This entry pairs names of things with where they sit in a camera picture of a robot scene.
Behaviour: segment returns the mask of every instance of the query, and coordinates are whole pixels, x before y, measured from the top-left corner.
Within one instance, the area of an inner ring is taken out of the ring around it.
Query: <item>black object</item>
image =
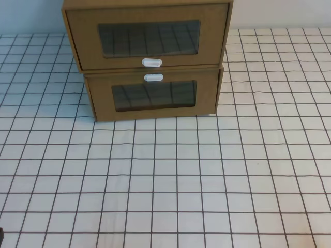
[[[0,247],[1,247],[1,243],[4,239],[4,230],[2,228],[0,228]]]

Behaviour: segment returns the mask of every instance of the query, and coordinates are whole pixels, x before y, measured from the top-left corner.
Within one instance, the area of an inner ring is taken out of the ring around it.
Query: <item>drawer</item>
[[[145,58],[161,59],[161,67],[219,65],[232,6],[219,2],[98,9],[64,6],[63,14],[83,73],[143,68]]]
[[[222,70],[86,74],[97,121],[215,113]]]

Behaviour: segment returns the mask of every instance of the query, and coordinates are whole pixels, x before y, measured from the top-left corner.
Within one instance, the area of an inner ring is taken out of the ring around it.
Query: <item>white wall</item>
[[[0,0],[0,34],[64,32],[62,2]],[[234,2],[232,28],[331,26],[331,0]]]

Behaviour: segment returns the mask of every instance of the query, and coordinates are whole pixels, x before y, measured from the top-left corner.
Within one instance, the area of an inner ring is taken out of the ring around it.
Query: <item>cardboard drawer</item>
[[[222,72],[86,74],[85,85],[97,121],[204,115],[215,113]]]
[[[161,59],[162,68],[220,64],[232,0],[130,8],[71,1],[63,15],[80,72],[143,68],[144,58]]]

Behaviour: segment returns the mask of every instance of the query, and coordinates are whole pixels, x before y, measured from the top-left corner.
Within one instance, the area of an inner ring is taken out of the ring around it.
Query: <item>stacked drawer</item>
[[[215,113],[232,0],[65,0],[98,121]]]

